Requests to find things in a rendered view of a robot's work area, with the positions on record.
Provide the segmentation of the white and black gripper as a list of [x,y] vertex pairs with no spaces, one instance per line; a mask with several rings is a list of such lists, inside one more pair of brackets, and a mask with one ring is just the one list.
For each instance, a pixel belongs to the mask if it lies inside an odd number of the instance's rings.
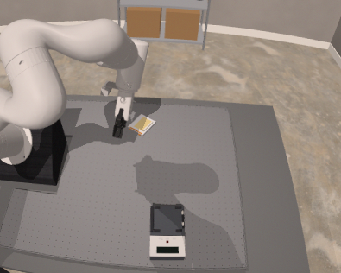
[[118,89],[119,91],[115,110],[116,122],[112,136],[116,138],[122,138],[123,128],[125,128],[126,121],[129,121],[129,114],[131,114],[130,106],[132,106],[133,103],[134,92],[138,92],[138,90],[128,91],[119,87]]

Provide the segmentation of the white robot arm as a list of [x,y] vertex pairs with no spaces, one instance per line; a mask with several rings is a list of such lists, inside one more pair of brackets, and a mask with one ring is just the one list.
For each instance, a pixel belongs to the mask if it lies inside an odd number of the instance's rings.
[[24,162],[33,146],[30,129],[54,124],[66,109],[66,90],[49,49],[84,63],[119,68],[116,83],[106,80],[100,95],[108,97],[110,90],[119,90],[118,87],[140,89],[149,44],[130,39],[124,32],[110,19],[70,26],[21,19],[3,29],[0,58],[13,90],[0,87],[3,162]]

